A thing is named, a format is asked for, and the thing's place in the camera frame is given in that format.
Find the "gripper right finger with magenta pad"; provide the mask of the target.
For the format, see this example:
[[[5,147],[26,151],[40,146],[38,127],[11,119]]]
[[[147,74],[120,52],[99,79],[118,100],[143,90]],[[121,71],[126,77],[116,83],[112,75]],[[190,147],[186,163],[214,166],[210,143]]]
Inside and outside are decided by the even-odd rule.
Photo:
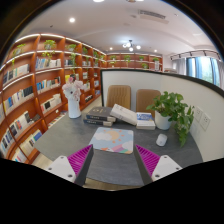
[[[168,155],[159,156],[140,145],[135,145],[134,155],[145,185],[182,169]]]

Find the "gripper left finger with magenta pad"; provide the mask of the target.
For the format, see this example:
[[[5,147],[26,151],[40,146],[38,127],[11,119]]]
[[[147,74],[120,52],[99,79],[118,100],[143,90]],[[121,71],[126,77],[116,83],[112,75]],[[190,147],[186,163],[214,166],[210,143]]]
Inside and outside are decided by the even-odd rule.
[[[93,154],[93,145],[88,145],[68,157],[60,155],[50,164],[47,171],[76,185],[83,186]]]

